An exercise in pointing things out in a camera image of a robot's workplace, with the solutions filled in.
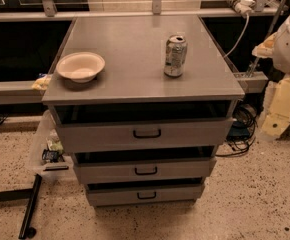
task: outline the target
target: can lid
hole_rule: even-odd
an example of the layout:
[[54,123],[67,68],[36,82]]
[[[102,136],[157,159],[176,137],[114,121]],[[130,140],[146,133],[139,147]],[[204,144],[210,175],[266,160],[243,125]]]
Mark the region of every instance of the can lid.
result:
[[184,43],[185,37],[184,36],[171,36],[169,40],[173,43]]

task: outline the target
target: cabinet drawer front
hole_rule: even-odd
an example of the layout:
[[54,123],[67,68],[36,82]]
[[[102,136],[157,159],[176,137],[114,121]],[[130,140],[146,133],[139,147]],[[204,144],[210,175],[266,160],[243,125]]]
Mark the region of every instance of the cabinet drawer front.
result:
[[132,188],[117,191],[86,191],[92,206],[139,204],[178,200],[196,200],[203,192],[204,184],[184,186],[159,186],[153,188]]
[[94,152],[222,144],[232,119],[115,126],[58,126],[66,152]]
[[82,184],[148,181],[210,176],[215,158],[178,159],[176,161],[148,161],[144,163],[84,164],[75,166]]

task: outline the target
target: speckled floor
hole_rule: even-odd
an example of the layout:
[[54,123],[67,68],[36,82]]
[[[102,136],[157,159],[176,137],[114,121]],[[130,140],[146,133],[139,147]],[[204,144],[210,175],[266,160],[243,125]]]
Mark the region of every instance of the speckled floor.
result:
[[[25,165],[39,120],[8,118],[1,126],[0,191],[32,186]],[[26,203],[0,204],[0,240],[18,239]],[[290,134],[256,141],[243,157],[218,158],[196,203],[94,209],[76,181],[44,178],[31,225],[42,240],[290,239]]]

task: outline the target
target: bottom drawer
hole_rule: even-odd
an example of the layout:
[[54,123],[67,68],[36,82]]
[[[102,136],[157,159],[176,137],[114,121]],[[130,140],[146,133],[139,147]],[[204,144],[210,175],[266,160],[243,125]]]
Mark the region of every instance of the bottom drawer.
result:
[[86,196],[92,206],[196,200],[204,189],[202,178],[124,183],[88,184]]

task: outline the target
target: black metal leg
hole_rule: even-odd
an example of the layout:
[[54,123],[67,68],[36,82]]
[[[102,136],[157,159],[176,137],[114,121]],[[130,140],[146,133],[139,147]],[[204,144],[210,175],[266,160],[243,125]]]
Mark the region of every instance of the black metal leg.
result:
[[34,213],[35,204],[36,204],[38,192],[41,186],[41,182],[42,182],[42,177],[37,174],[35,176],[35,182],[33,185],[32,193],[27,204],[22,228],[18,237],[19,239],[26,239],[26,237],[32,238],[36,233],[36,230],[34,228],[30,228],[29,226],[31,224],[31,219]]

